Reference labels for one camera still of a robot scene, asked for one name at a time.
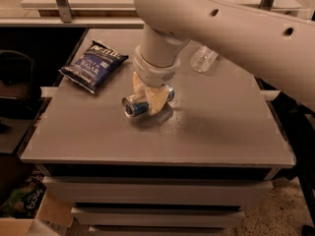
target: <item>blue chip bag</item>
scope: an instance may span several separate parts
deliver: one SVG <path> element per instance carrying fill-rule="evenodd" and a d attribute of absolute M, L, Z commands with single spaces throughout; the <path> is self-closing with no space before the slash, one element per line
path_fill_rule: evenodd
<path fill-rule="evenodd" d="M 93 41 L 91 47 L 75 64 L 63 66 L 59 72 L 91 93 L 95 93 L 106 77 L 126 59 L 128 55 L 121 55 Z"/>

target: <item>gray tabletop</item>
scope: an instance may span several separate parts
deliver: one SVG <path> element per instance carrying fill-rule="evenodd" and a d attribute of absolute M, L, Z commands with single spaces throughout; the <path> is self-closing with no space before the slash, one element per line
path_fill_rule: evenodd
<path fill-rule="evenodd" d="M 181 52 L 176 96 L 157 116 L 128 119 L 121 99 L 133 93 L 140 29 L 91 29 L 74 61 L 102 40 L 129 59 L 92 95 L 63 79 L 22 160 L 48 163 L 291 167 L 294 157 L 255 79 L 219 58 L 205 74 L 190 67 L 199 46 Z"/>

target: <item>cardboard box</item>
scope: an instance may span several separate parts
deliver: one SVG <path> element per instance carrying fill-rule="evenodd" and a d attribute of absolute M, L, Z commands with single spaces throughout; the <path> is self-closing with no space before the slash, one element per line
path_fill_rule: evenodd
<path fill-rule="evenodd" d="M 1 236 L 64 236 L 71 226 L 72 206 L 59 202 L 46 190 L 34 219 L 0 218 Z"/>

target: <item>black object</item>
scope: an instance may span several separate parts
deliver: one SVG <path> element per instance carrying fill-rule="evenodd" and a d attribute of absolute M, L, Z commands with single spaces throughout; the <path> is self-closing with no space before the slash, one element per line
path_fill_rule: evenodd
<path fill-rule="evenodd" d="M 273 107 L 282 123 L 296 157 L 296 165 L 288 172 L 287 179 L 298 177 L 309 213 L 315 224 L 315 131 L 305 114 L 314 113 L 284 93 L 273 101 Z M 304 225 L 302 236 L 315 236 L 312 226 Z"/>
<path fill-rule="evenodd" d="M 35 62 L 24 53 L 0 50 L 0 116 L 32 119 L 41 97 L 36 84 Z"/>

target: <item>black chair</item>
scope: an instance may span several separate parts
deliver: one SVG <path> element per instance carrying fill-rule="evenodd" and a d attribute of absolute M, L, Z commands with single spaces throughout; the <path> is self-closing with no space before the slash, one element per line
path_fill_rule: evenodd
<path fill-rule="evenodd" d="M 293 179 L 298 177 L 304 199 L 315 225 L 315 130 L 306 115 L 314 112 L 296 103 L 287 95 L 280 93 L 272 102 L 277 116 L 283 126 L 285 135 L 296 157 L 296 165 L 279 176 Z M 315 228 L 302 227 L 302 236 L 315 236 Z"/>

